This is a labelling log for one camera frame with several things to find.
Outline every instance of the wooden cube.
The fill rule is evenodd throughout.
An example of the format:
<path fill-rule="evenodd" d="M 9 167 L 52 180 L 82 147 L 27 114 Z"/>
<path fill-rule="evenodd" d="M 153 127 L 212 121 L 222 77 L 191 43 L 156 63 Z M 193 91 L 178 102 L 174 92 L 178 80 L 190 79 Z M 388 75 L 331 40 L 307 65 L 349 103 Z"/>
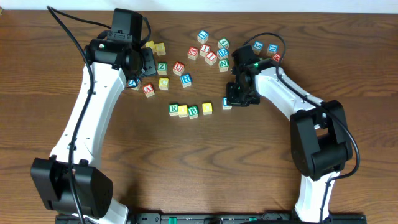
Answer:
<path fill-rule="evenodd" d="M 201 106 L 203 108 L 203 115 L 209 115 L 213 113 L 213 107 L 211 106 L 211 103 L 204 103 Z"/>
<path fill-rule="evenodd" d="M 223 109 L 224 110 L 232 109 L 232 106 L 227 104 L 226 97 L 223 97 Z"/>
<path fill-rule="evenodd" d="M 220 60 L 218 63 L 218 69 L 220 72 L 226 72 L 229 69 L 229 62 L 228 59 Z"/>
<path fill-rule="evenodd" d="M 169 115 L 170 116 L 178 115 L 178 104 L 169 105 Z"/>
<path fill-rule="evenodd" d="M 145 43 L 145 47 L 150 47 L 152 49 L 152 52 L 155 53 L 156 52 L 156 46 L 155 43 L 151 40 L 149 42 Z"/>
<path fill-rule="evenodd" d="M 200 56 L 206 57 L 206 55 L 210 52 L 211 47 L 209 45 L 203 44 L 200 47 Z"/>
<path fill-rule="evenodd" d="M 253 51 L 254 51 L 254 53 L 256 55 L 259 55 L 261 50 L 262 50 L 262 48 L 263 48 L 263 46 L 264 46 L 264 44 L 261 43 L 260 41 L 255 41 L 255 43 L 253 44 L 252 49 L 253 49 Z"/>
<path fill-rule="evenodd" d="M 222 49 L 217 50 L 217 57 L 220 60 L 227 59 L 228 58 L 228 54 L 229 54 L 229 52 L 228 52 L 228 50 L 225 47 L 223 47 Z"/>
<path fill-rule="evenodd" d="M 185 74 L 181 76 L 181 83 L 182 83 L 182 87 L 188 87 L 192 85 L 192 79 L 191 76 L 189 74 Z"/>
<path fill-rule="evenodd" d="M 278 54 L 278 53 L 274 54 L 274 55 L 272 56 L 272 59 L 273 59 L 274 61 L 276 61 L 276 62 L 279 62 L 279 60 L 280 60 L 280 54 Z"/>
<path fill-rule="evenodd" d="M 272 57 L 277 52 L 278 52 L 278 45 L 276 45 L 276 44 L 269 44 L 268 45 L 267 56 Z"/>
<path fill-rule="evenodd" d="M 183 106 L 178 106 L 178 115 L 180 118 L 184 118 L 188 116 L 188 106 L 183 105 Z"/>
<path fill-rule="evenodd" d="M 228 49 L 228 47 L 229 47 L 229 41 L 228 41 L 228 39 L 225 38 L 225 37 L 222 38 L 221 40 L 218 41 L 217 46 L 218 46 L 219 49 L 221 49 L 221 48 L 223 48 L 223 47 L 225 47 L 226 49 Z"/>
<path fill-rule="evenodd" d="M 188 115 L 189 119 L 197 118 L 199 117 L 199 111 L 196 106 L 191 106 L 188 108 Z"/>
<path fill-rule="evenodd" d="M 199 34 L 198 34 L 198 41 L 201 44 L 204 44 L 204 43 L 207 42 L 207 40 L 209 40 L 209 33 L 207 33 L 204 30 L 200 31 Z"/>
<path fill-rule="evenodd" d="M 154 87 L 151 84 L 144 85 L 144 87 L 142 87 L 142 89 L 144 90 L 144 93 L 147 97 L 151 97 L 151 96 L 155 95 Z"/>
<path fill-rule="evenodd" d="M 167 63 L 159 62 L 157 64 L 157 74 L 158 75 L 167 75 Z"/>
<path fill-rule="evenodd" d="M 196 60 L 199 56 L 199 50 L 196 47 L 190 47 L 188 50 L 188 58 Z"/>
<path fill-rule="evenodd" d="M 139 90 L 139 88 L 141 87 L 141 82 L 139 81 L 139 79 L 136 80 L 129 80 L 128 83 L 130 89 L 132 90 Z"/>
<path fill-rule="evenodd" d="M 157 56 L 166 54 L 166 48 L 164 47 L 164 43 L 159 43 L 159 44 L 156 44 L 155 46 L 156 46 Z"/>
<path fill-rule="evenodd" d="M 185 70 L 184 64 L 182 64 L 180 62 L 175 63 L 175 65 L 173 67 L 174 74 L 181 76 L 182 73 L 184 72 L 184 70 Z"/>
<path fill-rule="evenodd" d="M 168 78 L 160 78 L 159 79 L 159 88 L 161 90 L 169 90 L 169 79 Z"/>
<path fill-rule="evenodd" d="M 217 61 L 217 55 L 214 52 L 209 52 L 205 58 L 207 64 L 214 65 Z"/>

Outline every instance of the wood grain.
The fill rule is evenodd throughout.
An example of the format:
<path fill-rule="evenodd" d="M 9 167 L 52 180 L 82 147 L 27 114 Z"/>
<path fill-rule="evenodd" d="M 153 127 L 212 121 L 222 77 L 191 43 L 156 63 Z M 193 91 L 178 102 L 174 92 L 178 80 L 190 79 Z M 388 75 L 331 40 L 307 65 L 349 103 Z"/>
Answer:
<path fill-rule="evenodd" d="M 70 12 L 111 24 L 112 12 Z M 168 213 L 291 210 L 300 174 L 290 155 L 289 122 L 266 99 L 223 111 L 225 85 L 234 79 L 187 58 L 199 30 L 216 48 L 234 50 L 260 32 L 284 36 L 283 67 L 300 86 L 339 100 L 362 155 L 359 172 L 333 190 L 331 212 L 367 215 L 369 223 L 398 219 L 398 17 L 382 14 L 142 12 L 152 40 L 164 42 L 169 91 L 155 97 L 125 90 L 106 133 L 102 171 L 123 203 Z M 103 28 L 62 18 L 81 45 Z M 258 40 L 277 43 L 272 37 Z M 0 223 L 53 223 L 29 175 L 46 158 L 68 121 L 80 89 L 82 59 L 46 11 L 0 16 Z M 182 88 L 171 66 L 180 61 L 193 86 Z M 170 118 L 171 102 L 212 102 L 211 116 Z M 348 172 L 354 161 L 346 165 Z"/>

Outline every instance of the cable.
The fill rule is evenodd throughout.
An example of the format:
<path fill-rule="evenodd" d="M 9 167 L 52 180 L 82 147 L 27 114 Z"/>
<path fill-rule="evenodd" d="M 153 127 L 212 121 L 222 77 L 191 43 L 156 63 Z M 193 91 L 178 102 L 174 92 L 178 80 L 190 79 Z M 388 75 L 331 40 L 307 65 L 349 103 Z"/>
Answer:
<path fill-rule="evenodd" d="M 261 36 L 261 35 L 272 35 L 272 36 L 274 36 L 274 37 L 277 37 L 277 38 L 283 43 L 283 45 L 284 45 L 284 51 L 282 52 L 282 55 L 280 56 L 280 59 L 279 59 L 278 64 L 277 64 L 277 66 L 276 66 L 276 75 L 277 75 L 278 79 L 279 79 L 288 89 L 290 89 L 292 92 L 294 92 L 297 96 L 301 97 L 304 101 L 306 101 L 307 103 L 309 103 L 309 104 L 311 104 L 312 106 L 316 107 L 317 109 L 320 109 L 320 111 L 321 111 L 322 113 L 325 113 L 325 114 L 326 114 L 327 116 L 329 116 L 333 121 L 335 121 L 335 122 L 343 129 L 343 131 L 348 135 L 349 139 L 351 140 L 351 142 L 352 142 L 352 144 L 353 144 L 353 146 L 354 146 L 354 151 L 355 151 L 355 155 L 356 155 L 356 163 L 355 163 L 354 169 L 353 169 L 351 172 L 347 173 L 347 174 L 340 175 L 340 176 L 337 176 L 337 177 L 329 178 L 329 179 L 327 180 L 327 182 L 326 182 L 326 189 L 325 189 L 325 193 L 323 194 L 322 205 L 321 205 L 321 208 L 320 208 L 320 212 L 321 212 L 321 214 L 320 214 L 320 223 L 321 223 L 321 222 L 322 222 L 322 219 L 323 219 L 323 217 L 322 217 L 322 216 L 323 216 L 323 209 L 324 209 L 324 207 L 325 207 L 325 202 L 326 202 L 326 198 L 327 198 L 327 195 L 328 195 L 328 190 L 329 190 L 329 187 L 330 187 L 330 182 L 332 182 L 332 181 L 334 181 L 334 180 L 338 180 L 338 179 L 344 179 L 344 178 L 347 178 L 347 177 L 351 177 L 351 176 L 354 175 L 354 174 L 356 173 L 356 171 L 358 171 L 358 169 L 359 169 L 359 165 L 360 165 L 360 163 L 361 163 L 361 156 L 360 156 L 360 154 L 359 154 L 358 145 L 357 145 L 357 143 L 356 143 L 356 141 L 355 141 L 353 135 L 352 135 L 352 134 L 350 133 L 350 131 L 348 130 L 348 128 L 347 128 L 347 127 L 346 127 L 346 126 L 345 126 L 333 113 L 329 112 L 329 111 L 328 111 L 327 109 L 325 109 L 322 105 L 318 105 L 317 103 L 312 102 L 311 100 L 309 100 L 309 99 L 307 98 L 308 96 L 303 96 L 303 95 L 302 95 L 301 93 L 299 93 L 296 89 L 292 88 L 289 84 L 287 84 L 286 81 L 283 79 L 282 75 L 279 74 L 279 67 L 280 67 L 280 65 L 281 65 L 281 63 L 282 63 L 282 59 L 285 57 L 285 53 L 286 53 L 286 42 L 285 42 L 285 40 L 284 40 L 280 35 L 274 34 L 274 33 L 270 33 L 270 32 L 264 32 L 264 33 L 261 33 L 261 34 L 257 34 L 257 35 L 255 35 L 254 37 L 251 37 L 249 40 L 245 41 L 245 43 L 244 43 L 243 45 L 246 45 L 250 40 L 255 39 L 256 37 L 259 37 L 259 36 Z"/>
<path fill-rule="evenodd" d="M 86 113 L 86 110 L 87 110 L 87 107 L 88 107 L 88 103 L 90 102 L 91 96 L 93 95 L 94 75 L 93 75 L 93 71 L 91 70 L 90 64 L 87 61 L 86 55 L 85 55 L 83 49 L 81 48 L 80 44 L 77 42 L 77 40 L 73 36 L 73 34 L 69 31 L 69 29 L 65 26 L 65 24 L 58 18 L 58 16 L 54 12 L 57 12 L 57 13 L 63 15 L 63 16 L 67 16 L 67 17 L 72 18 L 72 19 L 76 19 L 78 21 L 82 21 L 82 22 L 88 22 L 88 21 L 84 21 L 84 20 L 81 20 L 79 18 L 69 16 L 68 14 L 65 14 L 63 12 L 60 12 L 60 11 L 56 10 L 56 9 L 53 9 L 50 6 L 47 6 L 47 9 L 51 13 L 51 15 L 54 17 L 54 19 L 60 24 L 62 29 L 64 29 L 64 31 L 68 34 L 68 36 L 71 38 L 73 43 L 76 45 L 76 47 L 79 50 L 81 56 L 83 57 L 83 60 L 85 61 L 85 64 L 86 64 L 87 70 L 88 70 L 88 74 L 90 76 L 90 89 L 88 90 L 85 104 L 83 105 L 83 108 L 81 109 L 81 113 L 79 115 L 79 118 L 78 118 L 78 120 L 76 122 L 75 130 L 73 131 L 73 134 L 72 134 L 72 140 L 70 141 L 70 144 L 69 144 L 69 155 L 68 155 L 69 185 L 70 185 L 70 189 L 72 191 L 73 200 L 75 201 L 75 204 L 76 204 L 76 209 L 77 209 L 77 213 L 78 213 L 79 218 L 80 218 L 80 222 L 81 222 L 81 224 L 85 224 L 83 212 L 81 211 L 80 201 L 79 201 L 79 198 L 77 196 L 76 187 L 75 187 L 75 184 L 74 184 L 75 179 L 74 179 L 73 171 L 72 171 L 72 165 L 73 165 L 72 160 L 73 160 L 73 152 L 74 152 L 74 150 L 76 148 L 77 133 L 79 131 L 80 124 L 81 124 L 81 122 L 83 120 L 83 117 L 84 117 L 84 115 Z"/>

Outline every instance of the white background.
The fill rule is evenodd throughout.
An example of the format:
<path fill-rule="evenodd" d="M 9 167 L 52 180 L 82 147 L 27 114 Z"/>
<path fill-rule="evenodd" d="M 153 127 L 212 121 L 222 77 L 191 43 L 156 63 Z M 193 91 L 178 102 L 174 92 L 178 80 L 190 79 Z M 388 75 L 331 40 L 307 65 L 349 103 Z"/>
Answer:
<path fill-rule="evenodd" d="M 0 0 L 4 9 L 398 13 L 398 0 Z"/>

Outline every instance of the wooden table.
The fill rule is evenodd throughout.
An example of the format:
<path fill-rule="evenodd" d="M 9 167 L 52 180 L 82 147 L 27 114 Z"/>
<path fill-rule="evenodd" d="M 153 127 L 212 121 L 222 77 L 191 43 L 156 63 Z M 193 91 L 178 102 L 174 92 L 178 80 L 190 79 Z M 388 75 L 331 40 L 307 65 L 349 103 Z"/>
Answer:
<path fill-rule="evenodd" d="M 113 12 L 70 12 L 111 24 Z M 339 180 L 330 211 L 364 213 L 369 223 L 398 218 L 398 17 L 378 14 L 142 12 L 152 40 L 164 42 L 170 90 L 159 76 L 143 79 L 156 94 L 125 90 L 103 146 L 102 171 L 114 197 L 165 213 L 262 213 L 291 210 L 300 173 L 290 155 L 289 121 L 268 100 L 222 110 L 229 72 L 203 57 L 187 58 L 196 35 L 222 37 L 230 52 L 260 32 L 286 39 L 283 67 L 300 86 L 326 101 L 337 99 L 361 150 L 359 172 Z M 82 46 L 104 29 L 62 18 Z M 273 37 L 258 40 L 278 43 Z M 193 85 L 182 88 L 171 66 L 180 61 Z M 30 178 L 35 157 L 47 158 L 69 119 L 80 89 L 83 61 L 47 11 L 4 11 L 0 17 L 0 223 L 53 223 Z M 167 105 L 212 102 L 211 116 L 169 117 Z M 354 160 L 343 171 L 349 172 Z"/>

